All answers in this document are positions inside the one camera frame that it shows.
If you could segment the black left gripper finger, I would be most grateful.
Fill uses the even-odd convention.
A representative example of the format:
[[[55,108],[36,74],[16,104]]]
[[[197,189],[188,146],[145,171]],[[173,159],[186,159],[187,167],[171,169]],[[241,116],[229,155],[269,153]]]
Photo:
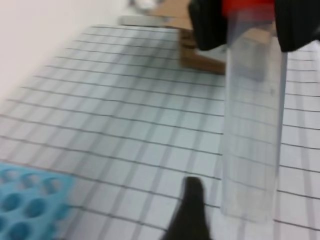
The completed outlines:
[[[181,203],[175,212],[163,240],[210,240],[206,221],[204,187],[198,177],[184,178]]]

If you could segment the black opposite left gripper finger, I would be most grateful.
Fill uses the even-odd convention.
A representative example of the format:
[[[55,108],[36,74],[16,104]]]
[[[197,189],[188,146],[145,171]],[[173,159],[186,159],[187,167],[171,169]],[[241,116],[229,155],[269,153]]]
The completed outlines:
[[[282,52],[294,52],[320,39],[319,0],[276,0],[274,12]]]
[[[227,43],[228,21],[222,13],[222,0],[192,0],[188,14],[196,46],[210,51]]]

